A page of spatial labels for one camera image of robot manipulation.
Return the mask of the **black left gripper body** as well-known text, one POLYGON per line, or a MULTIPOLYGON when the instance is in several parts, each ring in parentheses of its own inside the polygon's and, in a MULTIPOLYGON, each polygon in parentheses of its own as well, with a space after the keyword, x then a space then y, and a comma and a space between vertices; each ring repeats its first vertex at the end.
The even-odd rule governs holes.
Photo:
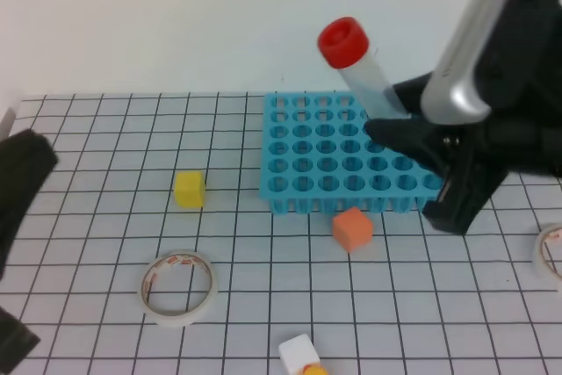
MULTIPOLYGON (((1 141, 1 273, 22 221, 58 163, 47 138, 31 129, 1 141)), ((1 373, 11 373, 40 339, 23 322, 1 310, 1 373)))

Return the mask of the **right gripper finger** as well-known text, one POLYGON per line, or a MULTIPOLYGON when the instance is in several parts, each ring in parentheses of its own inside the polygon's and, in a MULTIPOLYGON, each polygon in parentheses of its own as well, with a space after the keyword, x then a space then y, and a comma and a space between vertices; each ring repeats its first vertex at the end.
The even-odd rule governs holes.
POLYGON ((432 73, 429 72, 425 75, 396 83, 393 86, 393 89, 406 112, 417 116, 422 115, 422 93, 429 83, 431 76, 432 73))
POLYGON ((373 143, 390 148, 444 177, 448 153, 445 131, 423 119, 370 119, 364 125, 373 143))

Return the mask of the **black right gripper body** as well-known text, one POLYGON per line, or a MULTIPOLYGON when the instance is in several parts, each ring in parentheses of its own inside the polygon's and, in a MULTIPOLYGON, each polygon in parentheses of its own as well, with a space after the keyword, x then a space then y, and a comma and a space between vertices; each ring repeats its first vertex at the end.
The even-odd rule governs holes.
POLYGON ((507 0, 476 66, 476 87, 491 107, 482 121, 433 125, 446 133, 448 170, 424 215, 463 234, 511 171, 561 172, 561 6, 507 0))

